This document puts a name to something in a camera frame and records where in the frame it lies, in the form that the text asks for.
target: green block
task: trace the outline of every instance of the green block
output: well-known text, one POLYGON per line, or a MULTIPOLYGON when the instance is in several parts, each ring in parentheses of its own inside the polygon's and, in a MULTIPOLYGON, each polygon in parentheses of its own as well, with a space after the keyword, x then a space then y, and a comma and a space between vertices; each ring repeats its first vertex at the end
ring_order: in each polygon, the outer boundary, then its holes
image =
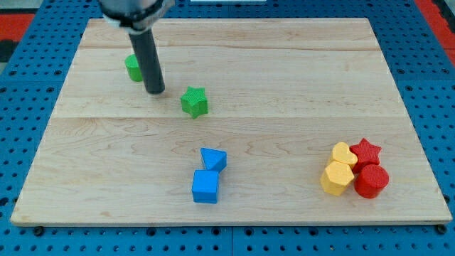
POLYGON ((127 67, 129 78, 134 82, 141 82, 142 74, 134 54, 131 54, 125 59, 125 65, 127 67))
POLYGON ((208 113, 208 101, 205 97, 205 88, 193 88, 188 86, 185 94, 180 97, 182 110, 191 115, 193 119, 201 114, 208 113))

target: blue cube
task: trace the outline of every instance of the blue cube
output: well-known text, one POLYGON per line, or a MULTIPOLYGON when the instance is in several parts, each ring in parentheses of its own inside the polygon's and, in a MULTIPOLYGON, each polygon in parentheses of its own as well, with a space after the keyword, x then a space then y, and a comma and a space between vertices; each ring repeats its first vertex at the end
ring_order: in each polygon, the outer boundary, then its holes
POLYGON ((218 172, 195 170, 193 177, 193 200, 195 203, 217 203, 218 172))

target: red block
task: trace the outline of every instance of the red block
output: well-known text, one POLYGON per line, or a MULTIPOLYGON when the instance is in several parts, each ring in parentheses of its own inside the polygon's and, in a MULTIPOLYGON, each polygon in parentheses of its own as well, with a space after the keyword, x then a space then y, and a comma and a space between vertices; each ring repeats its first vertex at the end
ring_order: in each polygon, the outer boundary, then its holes
POLYGON ((354 181, 355 191, 364 198, 373 199, 389 184, 389 174, 383 167, 369 164, 354 181))
POLYGON ((350 146, 349 149, 357 155, 357 164, 353 168, 353 173, 358 174, 368 164, 376 164, 379 162, 380 146, 370 144, 367 139, 363 138, 359 144, 350 146))

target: blue block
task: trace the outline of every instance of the blue block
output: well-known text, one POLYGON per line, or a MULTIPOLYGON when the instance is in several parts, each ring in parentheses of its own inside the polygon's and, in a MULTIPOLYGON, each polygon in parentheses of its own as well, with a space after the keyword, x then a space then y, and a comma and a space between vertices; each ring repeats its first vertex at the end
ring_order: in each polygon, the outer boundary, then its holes
POLYGON ((218 198, 217 171, 195 170, 193 177, 193 200, 195 203, 217 203, 218 198))
POLYGON ((227 156, 225 151, 201 148, 202 164, 205 170, 221 172, 227 164, 227 156))

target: red cylinder block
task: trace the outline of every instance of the red cylinder block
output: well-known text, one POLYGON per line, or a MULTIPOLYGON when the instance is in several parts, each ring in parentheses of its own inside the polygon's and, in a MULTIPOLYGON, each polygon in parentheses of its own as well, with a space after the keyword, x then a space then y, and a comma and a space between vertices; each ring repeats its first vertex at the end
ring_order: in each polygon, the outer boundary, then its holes
POLYGON ((354 188, 364 198, 373 199, 389 184, 389 174, 383 167, 369 164, 354 181, 354 188))

